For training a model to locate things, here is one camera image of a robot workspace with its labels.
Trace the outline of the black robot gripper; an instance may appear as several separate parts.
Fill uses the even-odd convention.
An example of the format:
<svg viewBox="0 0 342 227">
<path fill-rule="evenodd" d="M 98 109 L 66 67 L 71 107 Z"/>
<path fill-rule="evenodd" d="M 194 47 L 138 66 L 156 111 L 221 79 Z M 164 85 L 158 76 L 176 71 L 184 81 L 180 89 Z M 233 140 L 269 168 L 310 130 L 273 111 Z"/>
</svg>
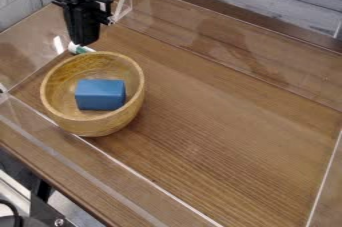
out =
<svg viewBox="0 0 342 227">
<path fill-rule="evenodd" d="M 99 39 L 100 23 L 111 23 L 111 4 L 114 0 L 52 0 L 64 10 L 70 38 L 75 44 L 84 45 Z M 83 36 L 83 19 L 86 20 Z"/>
</svg>

